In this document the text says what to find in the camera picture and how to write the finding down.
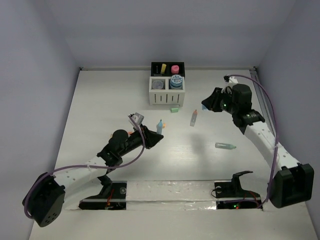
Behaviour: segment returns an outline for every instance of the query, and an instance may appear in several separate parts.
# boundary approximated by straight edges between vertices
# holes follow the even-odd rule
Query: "green block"
[[[179,108],[178,107],[171,108],[171,113],[177,113],[177,112],[179,112]]]

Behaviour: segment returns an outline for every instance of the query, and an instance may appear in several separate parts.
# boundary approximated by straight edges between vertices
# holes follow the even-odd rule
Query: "purple cable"
[[[276,168],[276,164],[277,164],[277,155],[278,155],[278,143],[279,143],[279,136],[278,136],[278,125],[277,125],[277,120],[276,120],[276,114],[275,114],[275,110],[274,110],[274,106],[271,102],[271,99],[269,97],[269,94],[267,93],[267,91],[265,90],[265,88],[256,80],[252,79],[251,77],[245,76],[245,75],[240,75],[240,74],[231,74],[228,75],[229,77],[241,77],[241,78],[245,78],[245,79],[249,79],[252,82],[254,82],[255,84],[257,84],[262,91],[264,92],[265,96],[268,98],[270,106],[271,106],[271,110],[272,110],[272,114],[273,114],[273,118],[274,118],[274,134],[275,134],[275,143],[274,143],[274,154],[273,154],[273,160],[272,160],[272,166],[271,166],[271,172],[270,172],[270,179],[269,179],[269,183],[268,183],[268,188],[267,188],[267,193],[266,193],[266,198],[265,200],[257,207],[257,209],[261,208],[261,206],[263,204],[265,204],[266,202],[268,202],[269,197],[270,197],[270,193],[271,193],[271,184],[272,181],[274,179],[274,173],[275,173],[275,168]],[[250,199],[243,199],[242,201],[247,201],[247,202],[255,202],[253,200]],[[233,202],[239,202],[239,200],[230,200],[230,201],[225,201],[226,203],[233,203]]]
[[[57,169],[54,169],[52,172],[48,172],[45,175],[43,175],[42,177],[39,178],[38,181],[36,181],[34,183],[34,185],[31,187],[30,191],[28,192],[28,194],[25,197],[25,202],[24,202],[24,214],[29,218],[29,219],[33,219],[33,217],[29,214],[28,212],[28,203],[29,203],[29,198],[31,193],[35,190],[35,188],[37,187],[37,185],[44,180],[46,177],[53,175],[56,172],[62,171],[62,170],[66,170],[66,169],[75,169],[75,168],[92,168],[92,169],[119,169],[119,168],[124,168],[126,166],[129,166],[130,164],[133,164],[135,161],[137,161],[140,156],[142,155],[142,153],[144,152],[145,148],[146,148],[146,143],[145,143],[145,138],[144,135],[141,131],[141,128],[136,124],[136,122],[132,119],[132,117],[129,115],[128,116],[130,121],[134,124],[135,128],[139,131],[141,138],[142,138],[142,149],[141,152],[138,154],[138,156],[136,156],[135,159],[133,159],[132,161],[123,164],[123,165],[119,165],[119,166],[96,166],[96,165],[86,165],[86,164],[79,164],[79,165],[70,165],[70,166],[63,166]]]

